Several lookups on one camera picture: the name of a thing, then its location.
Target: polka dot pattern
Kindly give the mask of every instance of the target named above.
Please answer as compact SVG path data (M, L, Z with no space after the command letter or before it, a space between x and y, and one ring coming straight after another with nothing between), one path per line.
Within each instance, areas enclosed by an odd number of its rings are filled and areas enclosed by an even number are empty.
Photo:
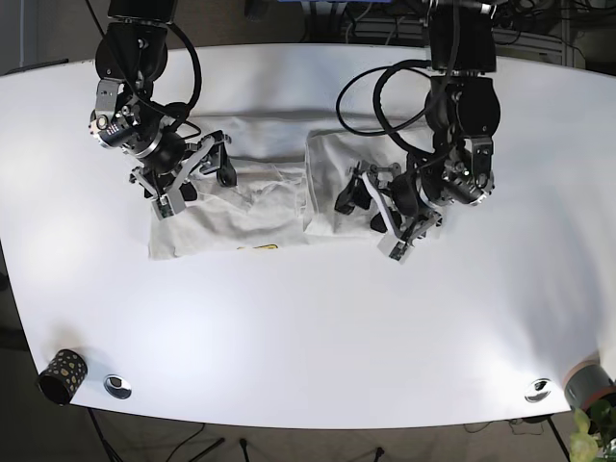
M84 359L70 349L62 349L38 375L38 387L53 402L69 404L87 374Z

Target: round metal marker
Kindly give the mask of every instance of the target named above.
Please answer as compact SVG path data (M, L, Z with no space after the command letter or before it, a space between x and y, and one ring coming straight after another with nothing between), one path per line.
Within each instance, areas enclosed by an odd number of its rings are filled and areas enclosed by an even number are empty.
M118 375L107 375L103 385L107 393L117 399L128 399L133 393L131 384Z

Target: white table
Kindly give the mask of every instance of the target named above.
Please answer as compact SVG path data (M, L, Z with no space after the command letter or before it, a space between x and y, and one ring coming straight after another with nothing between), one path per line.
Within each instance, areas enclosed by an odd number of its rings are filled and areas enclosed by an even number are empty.
M197 116L323 127L335 127L351 77L425 56L326 45L199 54ZM566 410L560 393L530 404L524 392L598 345L616 371L602 340L616 324L616 80L514 60L494 78L497 189L404 267L367 244L149 261L149 205L122 154L88 133L93 64L0 79L0 239L38 370L74 348L90 367L74 403L216 424L402 427ZM422 106L418 82L392 80L391 114ZM372 83L349 112L372 113ZM188 55L171 53L155 99L191 88ZM231 136L236 155L263 151ZM131 383L129 399L107 395L108 373Z

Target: white cloth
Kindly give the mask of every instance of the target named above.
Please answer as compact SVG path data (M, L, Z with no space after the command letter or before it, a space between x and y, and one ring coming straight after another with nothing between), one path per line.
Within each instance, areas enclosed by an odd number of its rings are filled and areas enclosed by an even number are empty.
M233 139L229 154L238 186L222 188L215 175L202 177L193 181L198 199L187 210L162 221L152 214L150 258L381 237L370 229L378 213L375 205L343 216L334 204L350 180L350 168L360 160L404 167L404 152L389 138L332 131L340 126L331 119L216 117L202 119L201 125L221 129ZM403 135L429 149L431 136L421 134Z
M421 128L400 132L402 137L431 151L432 134ZM349 132L314 136L306 147L309 205L304 215L306 234L314 236L381 238L370 222L378 214L374 201L369 210L355 207L351 215L334 210L338 194L348 185L350 171L361 161L379 167L398 163L406 169L406 152L389 137L363 138Z
M238 186L222 188L215 175L194 181L198 199L181 214L152 220L150 258L204 250L308 244L304 164L233 161Z

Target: flower pot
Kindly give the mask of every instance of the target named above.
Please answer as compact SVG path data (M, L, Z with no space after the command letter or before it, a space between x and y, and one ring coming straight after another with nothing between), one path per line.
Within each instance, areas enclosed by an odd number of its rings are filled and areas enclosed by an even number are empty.
M565 398L572 409L588 412L598 399L616 406L616 386L599 361L585 361L575 366L564 380Z

